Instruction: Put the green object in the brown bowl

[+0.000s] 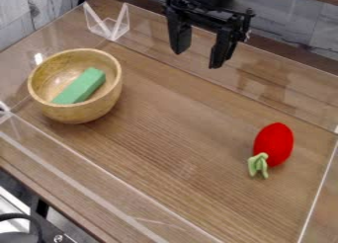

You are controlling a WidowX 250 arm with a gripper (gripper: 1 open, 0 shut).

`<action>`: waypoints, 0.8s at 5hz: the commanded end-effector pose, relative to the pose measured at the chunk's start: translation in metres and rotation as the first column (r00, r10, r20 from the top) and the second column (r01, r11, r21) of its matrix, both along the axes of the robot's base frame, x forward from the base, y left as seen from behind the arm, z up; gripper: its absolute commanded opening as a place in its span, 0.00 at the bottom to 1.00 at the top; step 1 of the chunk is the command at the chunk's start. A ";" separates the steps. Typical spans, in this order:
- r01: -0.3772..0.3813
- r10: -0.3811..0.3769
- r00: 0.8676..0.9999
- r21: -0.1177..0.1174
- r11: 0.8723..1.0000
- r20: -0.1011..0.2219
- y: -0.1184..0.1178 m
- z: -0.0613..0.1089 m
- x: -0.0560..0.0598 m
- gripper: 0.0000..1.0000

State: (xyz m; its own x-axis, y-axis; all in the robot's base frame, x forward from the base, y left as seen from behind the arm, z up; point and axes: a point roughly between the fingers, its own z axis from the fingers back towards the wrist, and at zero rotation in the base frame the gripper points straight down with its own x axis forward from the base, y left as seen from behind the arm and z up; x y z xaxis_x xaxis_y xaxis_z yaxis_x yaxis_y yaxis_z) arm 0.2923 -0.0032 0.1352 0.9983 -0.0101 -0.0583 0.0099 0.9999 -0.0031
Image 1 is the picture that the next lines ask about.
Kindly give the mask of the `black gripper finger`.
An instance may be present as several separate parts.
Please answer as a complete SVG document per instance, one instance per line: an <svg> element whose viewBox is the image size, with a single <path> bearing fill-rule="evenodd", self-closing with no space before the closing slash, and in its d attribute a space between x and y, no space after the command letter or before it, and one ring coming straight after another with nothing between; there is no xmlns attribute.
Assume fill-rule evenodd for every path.
<svg viewBox="0 0 338 243"><path fill-rule="evenodd" d="M173 10L166 10L168 41L174 54L181 54L190 45L190 25Z"/></svg>
<svg viewBox="0 0 338 243"><path fill-rule="evenodd" d="M232 57L236 47L236 35L229 28L220 28L216 33L214 45L210 47L208 68L220 68L222 63Z"/></svg>

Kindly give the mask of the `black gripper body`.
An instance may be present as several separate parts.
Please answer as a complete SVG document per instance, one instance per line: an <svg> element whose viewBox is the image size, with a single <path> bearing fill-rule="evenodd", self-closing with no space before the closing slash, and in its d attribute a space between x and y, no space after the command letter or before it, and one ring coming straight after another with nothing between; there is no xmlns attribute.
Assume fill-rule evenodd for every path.
<svg viewBox="0 0 338 243"><path fill-rule="evenodd" d="M210 32L225 27L236 41L248 39L255 17L253 9L236 0L165 0L164 14L170 32L189 26Z"/></svg>

